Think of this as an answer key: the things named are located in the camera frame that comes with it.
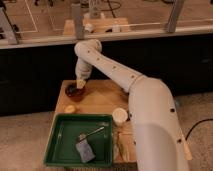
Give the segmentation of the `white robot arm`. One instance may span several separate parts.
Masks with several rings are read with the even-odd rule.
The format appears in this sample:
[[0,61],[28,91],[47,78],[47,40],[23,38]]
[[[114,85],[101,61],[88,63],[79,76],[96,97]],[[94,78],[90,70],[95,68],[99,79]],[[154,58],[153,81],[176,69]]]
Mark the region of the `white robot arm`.
[[89,78],[97,68],[129,94],[138,170],[189,171],[175,103],[166,84],[102,55],[97,39],[78,42],[74,51],[79,79]]

